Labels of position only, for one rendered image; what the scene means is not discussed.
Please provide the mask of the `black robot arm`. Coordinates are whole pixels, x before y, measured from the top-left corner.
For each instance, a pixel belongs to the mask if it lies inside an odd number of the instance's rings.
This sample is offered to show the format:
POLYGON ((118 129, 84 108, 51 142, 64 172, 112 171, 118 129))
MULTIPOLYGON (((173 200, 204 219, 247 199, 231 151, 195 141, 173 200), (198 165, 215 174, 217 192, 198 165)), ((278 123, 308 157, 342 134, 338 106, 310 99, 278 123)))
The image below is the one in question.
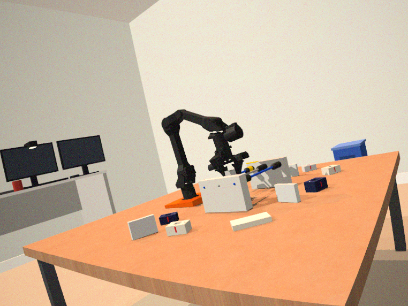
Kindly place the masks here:
MULTIPOLYGON (((190 165, 188 163, 182 141, 179 136, 180 123, 183 120, 198 124, 209 132, 216 131, 216 133, 210 133, 208 137, 208 139, 213 139, 216 148, 224 144, 228 144, 228 142, 242 138, 244 136, 244 132, 237 122, 227 125, 220 117, 203 116, 185 109, 178 109, 174 113, 163 118, 161 126, 164 132, 169 136, 178 164, 178 179, 175 186, 177 189, 181 189, 183 195, 181 200, 190 200, 199 195, 196 194, 193 186, 196 177, 194 165, 190 165)), ((229 159, 228 154, 223 150, 223 148, 220 149, 219 153, 217 151, 214 153, 215 156, 209 160, 213 167, 222 164, 225 159, 229 159)))

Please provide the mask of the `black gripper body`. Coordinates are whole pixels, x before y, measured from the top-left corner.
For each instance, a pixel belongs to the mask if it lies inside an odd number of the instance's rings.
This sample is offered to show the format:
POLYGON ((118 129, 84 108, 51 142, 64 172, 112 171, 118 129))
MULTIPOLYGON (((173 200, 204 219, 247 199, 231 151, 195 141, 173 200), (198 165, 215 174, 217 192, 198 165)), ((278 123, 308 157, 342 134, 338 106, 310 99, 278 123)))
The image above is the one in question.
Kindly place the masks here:
POLYGON ((209 171, 218 170, 218 169, 220 169, 220 168, 223 168, 225 164, 229 164, 229 163, 231 163, 231 162, 234 162, 234 163, 241 162, 241 161, 243 161, 243 159, 246 159, 246 158, 249 158, 249 157, 250 157, 249 154, 248 154, 248 152, 246 152, 246 151, 245 151, 245 152, 241 152, 241 153, 236 154, 236 155, 232 155, 232 152, 231 152, 232 146, 229 146, 229 144, 224 144, 224 145, 222 145, 222 146, 219 146, 219 147, 216 148, 215 151, 217 151, 217 152, 219 153, 219 152, 220 152, 220 149, 222 149, 222 148, 223 148, 223 150, 228 154, 230 160, 229 160, 229 159, 225 159, 225 160, 222 162, 222 164, 216 165, 215 167, 213 167, 211 164, 209 164, 209 165, 208 165, 208 170, 209 170, 209 171), (225 161, 226 161, 226 162, 225 162, 225 161))

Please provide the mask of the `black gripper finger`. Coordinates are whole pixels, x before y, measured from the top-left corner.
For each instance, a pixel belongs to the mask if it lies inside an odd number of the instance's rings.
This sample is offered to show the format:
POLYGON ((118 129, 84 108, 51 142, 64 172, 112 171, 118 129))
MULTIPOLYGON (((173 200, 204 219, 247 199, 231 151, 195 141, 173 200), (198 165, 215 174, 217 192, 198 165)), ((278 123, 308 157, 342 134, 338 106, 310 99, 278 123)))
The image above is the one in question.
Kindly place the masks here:
POLYGON ((241 162, 231 164, 235 168, 236 174, 241 174, 243 162, 244 162, 244 160, 241 161, 241 162))
POLYGON ((225 176, 225 171, 227 171, 227 170, 228 170, 228 167, 226 166, 226 167, 220 168, 220 169, 215 170, 215 171, 219 172, 224 177, 225 176))

